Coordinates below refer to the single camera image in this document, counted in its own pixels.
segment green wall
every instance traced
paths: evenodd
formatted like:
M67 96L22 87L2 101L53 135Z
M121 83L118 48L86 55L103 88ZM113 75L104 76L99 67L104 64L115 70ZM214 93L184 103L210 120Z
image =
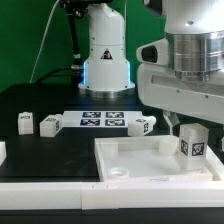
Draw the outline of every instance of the green wall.
M124 15L126 0L114 0L109 6ZM46 22L55 0L7 0L0 7L0 91L12 84L28 83L40 47ZM76 21L80 49L88 57L88 18ZM142 0L127 1L127 59L131 78L136 82L139 63L136 49L163 37L164 21L151 15ZM72 64L72 49L67 16L57 8L44 45L34 80L48 71ZM68 79L49 79L66 82Z

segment black table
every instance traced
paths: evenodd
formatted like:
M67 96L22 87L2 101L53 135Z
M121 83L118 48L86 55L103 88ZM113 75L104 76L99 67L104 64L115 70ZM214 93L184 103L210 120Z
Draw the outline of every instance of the black table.
M168 133L161 119L162 112L144 107L137 96L105 100L79 95L70 85L14 85L0 94L0 141L7 145L7 159L0 167L0 182L99 181L94 139L127 137L127 129L63 128L55 138L41 138L39 123L49 114L62 114L66 110L143 111L158 120L150 135ZM34 134L19 136L18 113L25 111L33 112ZM218 125L211 128L221 130ZM221 152L217 150L216 154L223 159ZM0 211L0 223L4 224L223 223L223 220L224 208Z

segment white cube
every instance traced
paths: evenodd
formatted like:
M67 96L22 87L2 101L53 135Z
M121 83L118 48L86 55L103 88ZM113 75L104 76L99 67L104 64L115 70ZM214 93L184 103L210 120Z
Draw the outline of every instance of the white cube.
M5 148L5 142L0 142L0 166L6 159L6 148Z
M153 116L142 116L128 123L128 136L137 137L147 135L153 131L153 125L156 123L156 118Z
M40 123L41 137L54 137L62 129L62 115L49 115Z
M180 126L178 162L185 170L202 169L205 166L209 130L200 124Z
M33 134L33 114L24 112L18 116L19 135Z

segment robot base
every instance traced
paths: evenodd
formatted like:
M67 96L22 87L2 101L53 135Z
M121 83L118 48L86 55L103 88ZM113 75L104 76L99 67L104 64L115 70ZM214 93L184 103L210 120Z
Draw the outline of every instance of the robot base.
M96 97L96 98L117 98L122 96L130 96L135 94L135 84L130 84L129 87L123 90L119 91L97 91L97 90L91 90L86 89L85 86L80 83L79 84L79 92L80 94L87 95L90 97Z

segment white tray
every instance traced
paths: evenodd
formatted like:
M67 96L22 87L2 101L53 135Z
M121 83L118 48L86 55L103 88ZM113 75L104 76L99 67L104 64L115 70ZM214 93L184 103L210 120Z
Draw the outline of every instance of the white tray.
M178 140L174 136L96 139L95 156L100 180L102 182L222 180L223 172L215 169L217 160L214 162L214 154L209 147L206 166L201 170L185 171L178 163L177 154L173 156L160 154L159 143L162 139ZM108 157L105 150L110 149Z

